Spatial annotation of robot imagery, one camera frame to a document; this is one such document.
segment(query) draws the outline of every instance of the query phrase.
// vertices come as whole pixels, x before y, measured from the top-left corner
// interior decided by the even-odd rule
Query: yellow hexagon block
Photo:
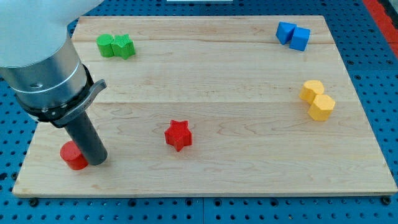
[[[308,110],[308,114],[315,121],[326,121],[333,111],[336,102],[328,95],[317,95]]]
[[[312,104],[313,100],[315,99],[315,96],[323,94],[324,91],[325,88],[323,87],[321,81],[309,80],[304,83],[303,88],[301,89],[301,92],[299,94],[299,97],[302,100],[307,101],[309,104]]]

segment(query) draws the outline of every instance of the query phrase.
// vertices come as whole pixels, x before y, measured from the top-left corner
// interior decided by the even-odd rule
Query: wooden board
[[[280,45],[279,21],[311,29],[307,50]],[[100,34],[128,33],[137,54],[103,58]],[[40,123],[14,186],[18,197],[389,195],[396,184],[321,16],[82,17],[73,43],[108,88],[89,115],[109,151],[70,170],[63,129]],[[336,100],[313,121],[298,95],[321,80]],[[171,119],[193,145],[166,145]]]

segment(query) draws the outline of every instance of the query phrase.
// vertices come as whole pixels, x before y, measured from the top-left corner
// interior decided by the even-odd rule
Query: toy block
[[[111,45],[114,55],[122,57],[124,60],[136,54],[134,44],[129,34],[115,35]]]
[[[319,94],[323,94],[324,91],[325,88],[321,81],[309,80],[304,83],[299,97],[311,105],[315,97]]]
[[[170,127],[164,132],[166,143],[174,146],[177,152],[184,146],[192,145],[192,133],[188,128],[188,121],[171,120]]]
[[[308,110],[308,114],[315,121],[326,121],[333,111],[336,102],[328,95],[317,95]]]
[[[60,155],[73,170],[81,170],[88,165],[87,160],[84,158],[74,141],[68,141],[65,143],[61,147]]]
[[[296,27],[296,24],[279,22],[278,29],[276,31],[276,37],[278,37],[279,42],[284,45],[290,41]]]
[[[111,34],[103,34],[97,38],[97,46],[102,57],[113,57],[112,42],[113,36]]]
[[[296,27],[293,32],[290,48],[304,51],[310,39],[310,33],[309,29]]]

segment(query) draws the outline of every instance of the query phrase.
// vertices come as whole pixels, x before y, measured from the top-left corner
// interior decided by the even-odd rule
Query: red stripe
[[[392,25],[392,19],[386,14],[384,6],[377,0],[363,0],[363,3],[398,57],[398,30]]]

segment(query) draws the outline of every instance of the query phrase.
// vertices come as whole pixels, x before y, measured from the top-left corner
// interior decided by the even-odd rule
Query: blue cube
[[[297,27],[296,24],[288,22],[279,22],[278,30],[276,31],[276,37],[278,37],[281,44],[286,44],[292,39],[294,29]]]
[[[296,27],[296,29],[294,29],[290,48],[304,51],[310,38],[310,33],[311,31],[309,29]]]

